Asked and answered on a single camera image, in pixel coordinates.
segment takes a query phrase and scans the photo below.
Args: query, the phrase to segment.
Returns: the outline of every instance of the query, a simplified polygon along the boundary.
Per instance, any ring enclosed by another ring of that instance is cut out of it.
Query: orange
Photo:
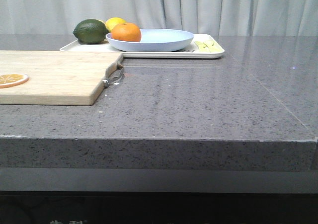
[[[25,74],[2,74],[0,75],[0,88],[20,85],[29,80]]]
[[[112,39],[140,42],[141,31],[140,28],[134,23],[117,24],[111,31]]]

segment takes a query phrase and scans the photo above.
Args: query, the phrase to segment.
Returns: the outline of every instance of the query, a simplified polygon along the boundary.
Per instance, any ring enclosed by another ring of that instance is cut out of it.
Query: speckled stone surface
[[[217,39],[220,59],[125,59],[93,106],[0,105],[0,166],[317,169],[317,39]]]

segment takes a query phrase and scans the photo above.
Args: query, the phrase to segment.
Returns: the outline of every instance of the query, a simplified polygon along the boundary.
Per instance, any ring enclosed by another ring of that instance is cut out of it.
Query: lemon
[[[123,24],[123,23],[126,23],[126,21],[124,19],[119,18],[119,17],[113,17],[113,18],[108,19],[105,22],[105,25],[106,25],[106,28],[108,29],[108,31],[111,32],[117,24]]]
[[[98,19],[86,19],[75,27],[73,34],[79,41],[87,44],[98,44],[105,39],[108,30]]]

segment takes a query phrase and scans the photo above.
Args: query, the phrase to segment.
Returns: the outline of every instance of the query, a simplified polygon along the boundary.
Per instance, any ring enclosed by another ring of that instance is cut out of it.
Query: gray countertop
[[[126,58],[125,76],[93,106],[0,105],[3,177],[16,178],[26,168],[130,174],[190,170],[229,172],[232,178],[278,173],[276,181],[292,173],[307,175],[301,178],[303,186],[279,192],[300,192],[304,185],[318,192],[317,37],[215,39],[226,51],[220,59]],[[73,40],[71,35],[0,35],[0,49],[59,50]],[[12,182],[0,189],[14,189],[8,188]],[[179,188],[255,191],[207,186]],[[256,191],[268,190],[272,186]]]

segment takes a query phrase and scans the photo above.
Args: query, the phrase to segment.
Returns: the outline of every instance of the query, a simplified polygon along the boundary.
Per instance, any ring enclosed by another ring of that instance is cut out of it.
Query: light blue plate
[[[130,52],[172,52],[183,49],[193,39],[193,34],[175,29],[141,29],[140,42],[126,42],[106,35],[107,41],[116,49]]]

